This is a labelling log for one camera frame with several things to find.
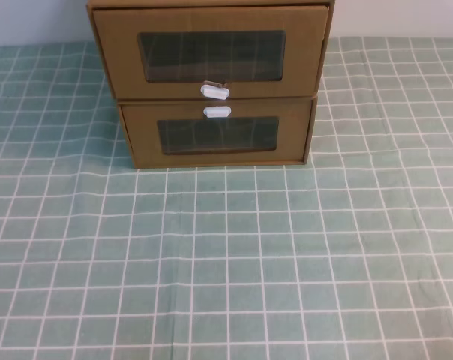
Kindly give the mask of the cyan checkered tablecloth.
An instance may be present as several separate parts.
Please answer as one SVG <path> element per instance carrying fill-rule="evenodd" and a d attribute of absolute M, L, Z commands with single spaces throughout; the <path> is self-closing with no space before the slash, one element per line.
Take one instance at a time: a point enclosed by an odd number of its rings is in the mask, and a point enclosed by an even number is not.
<path fill-rule="evenodd" d="M 453 359 L 453 39 L 331 39 L 305 165 L 146 171 L 93 43 L 0 48 L 0 359 Z"/>

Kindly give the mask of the brown cardboard drawer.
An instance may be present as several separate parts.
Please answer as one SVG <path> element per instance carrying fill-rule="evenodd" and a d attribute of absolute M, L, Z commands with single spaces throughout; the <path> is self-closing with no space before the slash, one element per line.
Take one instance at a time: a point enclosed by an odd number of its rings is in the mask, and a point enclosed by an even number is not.
<path fill-rule="evenodd" d="M 119 105 L 127 147 L 138 169 L 305 163 L 314 97 L 146 101 Z M 228 106 L 227 118 L 205 107 Z"/>
<path fill-rule="evenodd" d="M 199 99 L 216 83 L 231 98 L 317 93 L 328 1 L 90 1 L 114 97 Z"/>

